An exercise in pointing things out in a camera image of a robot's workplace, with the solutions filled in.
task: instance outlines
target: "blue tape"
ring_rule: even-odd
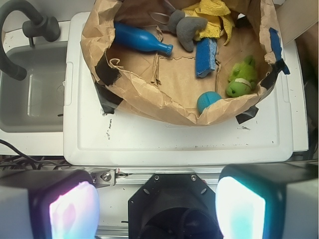
[[[282,56],[281,56],[282,48],[280,45],[278,31],[273,28],[269,28],[269,33],[270,33],[271,49],[275,53],[276,61],[280,61],[282,59]],[[285,75],[290,74],[290,71],[286,64],[283,67],[283,72]]]

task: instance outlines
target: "blue ball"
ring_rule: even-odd
[[[203,113],[204,109],[220,100],[221,96],[214,91],[208,91],[202,94],[197,100],[197,109],[199,113]]]

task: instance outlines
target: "white tray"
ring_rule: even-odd
[[[293,153],[287,77],[257,104],[257,116],[207,127],[182,127],[115,110],[103,114],[80,47],[89,13],[70,23],[65,83],[63,150],[74,165],[176,167],[277,162]]]

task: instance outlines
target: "blue sponge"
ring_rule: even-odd
[[[196,45],[195,71],[196,77],[204,78],[216,68],[215,54],[217,42],[215,38],[203,38]]]
[[[215,103],[216,101],[222,99],[221,96],[214,91],[208,91],[202,94],[197,100],[197,109],[201,114],[204,109]]]

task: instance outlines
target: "blue plastic bottle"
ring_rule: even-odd
[[[115,43],[140,50],[140,51],[161,51],[170,56],[173,45],[166,45],[156,39],[151,33],[128,26],[120,22],[114,22]]]

